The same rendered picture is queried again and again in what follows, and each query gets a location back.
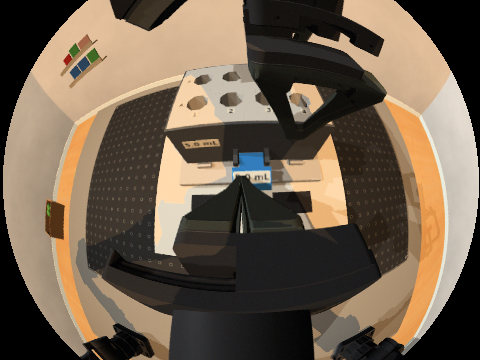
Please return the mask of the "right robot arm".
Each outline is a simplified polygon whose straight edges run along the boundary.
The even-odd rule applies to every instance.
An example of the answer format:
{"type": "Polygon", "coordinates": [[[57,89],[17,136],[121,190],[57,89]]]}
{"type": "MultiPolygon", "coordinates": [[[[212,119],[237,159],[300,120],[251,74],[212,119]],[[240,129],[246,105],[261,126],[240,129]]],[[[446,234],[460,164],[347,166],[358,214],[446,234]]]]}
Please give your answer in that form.
{"type": "MultiPolygon", "coordinates": [[[[116,19],[124,19],[126,20],[125,22],[151,31],[161,25],[186,1],[187,0],[110,0],[110,3],[116,19]]],[[[316,7],[316,0],[283,1],[316,7]]],[[[344,357],[346,360],[360,360],[361,358],[362,360],[400,360],[404,356],[400,354],[404,351],[403,344],[399,344],[392,338],[385,338],[377,345],[374,343],[374,339],[372,339],[374,332],[375,328],[371,327],[358,336],[340,344],[333,360],[343,360],[344,357]]]]}

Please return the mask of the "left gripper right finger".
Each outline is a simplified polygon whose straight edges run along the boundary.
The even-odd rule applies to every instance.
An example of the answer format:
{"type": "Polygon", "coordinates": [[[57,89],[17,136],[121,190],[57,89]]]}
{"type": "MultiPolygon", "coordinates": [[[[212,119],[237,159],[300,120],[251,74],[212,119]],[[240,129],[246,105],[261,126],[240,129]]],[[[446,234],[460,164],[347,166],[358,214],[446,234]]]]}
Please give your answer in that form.
{"type": "Polygon", "coordinates": [[[302,218],[257,189],[241,176],[241,211],[243,233],[265,233],[305,230],[302,218]],[[245,216],[246,212],[246,216],[245,216]]]}

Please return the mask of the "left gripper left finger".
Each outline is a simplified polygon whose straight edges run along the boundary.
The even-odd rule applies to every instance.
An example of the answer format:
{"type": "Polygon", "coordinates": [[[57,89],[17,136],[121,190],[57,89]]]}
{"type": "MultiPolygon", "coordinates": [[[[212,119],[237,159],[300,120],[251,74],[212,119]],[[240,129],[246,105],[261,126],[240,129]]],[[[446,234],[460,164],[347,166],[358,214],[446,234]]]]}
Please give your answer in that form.
{"type": "Polygon", "coordinates": [[[184,215],[178,231],[190,229],[235,233],[235,222],[236,233],[240,233],[241,176],[237,176],[226,189],[184,215]]]}

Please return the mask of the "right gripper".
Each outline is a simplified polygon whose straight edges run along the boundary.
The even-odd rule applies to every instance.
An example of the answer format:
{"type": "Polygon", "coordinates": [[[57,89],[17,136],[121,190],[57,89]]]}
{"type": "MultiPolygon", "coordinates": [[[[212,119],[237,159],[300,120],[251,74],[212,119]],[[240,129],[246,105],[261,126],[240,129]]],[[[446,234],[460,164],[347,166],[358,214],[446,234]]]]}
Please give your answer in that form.
{"type": "Polygon", "coordinates": [[[243,2],[249,72],[286,139],[303,140],[335,119],[384,100],[385,88],[347,53],[308,42],[313,33],[339,42],[343,33],[355,47],[379,57],[384,39],[342,16],[344,0],[316,0],[316,7],[283,0],[243,2]],[[287,97],[293,83],[337,91],[297,125],[287,97]]]}

